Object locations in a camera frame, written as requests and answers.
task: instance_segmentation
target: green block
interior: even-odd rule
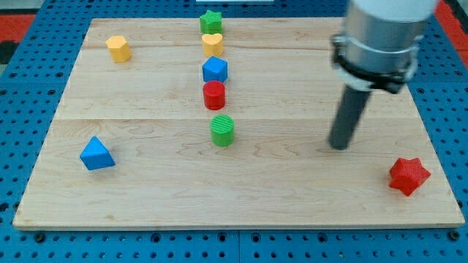
[[[211,140],[215,145],[225,147],[234,141],[234,121],[227,115],[218,115],[211,120]]]
[[[204,34],[222,34],[221,12],[206,11],[200,16],[200,30]]]

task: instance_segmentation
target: blue block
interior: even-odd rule
[[[203,81],[218,80],[224,82],[227,79],[227,62],[215,56],[210,57],[202,67]]]
[[[116,165],[109,150],[96,136],[92,137],[80,154],[80,159],[88,170],[106,168]]]

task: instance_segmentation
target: red cylinder block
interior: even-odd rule
[[[218,80],[211,80],[203,86],[203,100],[209,110],[220,110],[226,104],[225,86]]]

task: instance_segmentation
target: wooden plank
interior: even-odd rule
[[[374,92],[346,151],[326,137],[342,83],[338,18],[224,19],[227,106],[203,106],[196,19],[95,19],[18,208],[22,230],[457,227],[463,215],[407,89]],[[132,49],[114,64],[104,41]],[[209,121],[236,123],[218,148]],[[97,135],[117,165],[78,158]],[[432,172],[411,197],[388,188],[398,157]]]

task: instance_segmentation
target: yellow hexagon block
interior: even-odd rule
[[[203,52],[208,58],[211,56],[221,56],[223,51],[222,35],[221,34],[204,34],[202,35]]]
[[[114,62],[125,62],[132,56],[129,43],[123,36],[112,36],[106,40],[105,44]]]

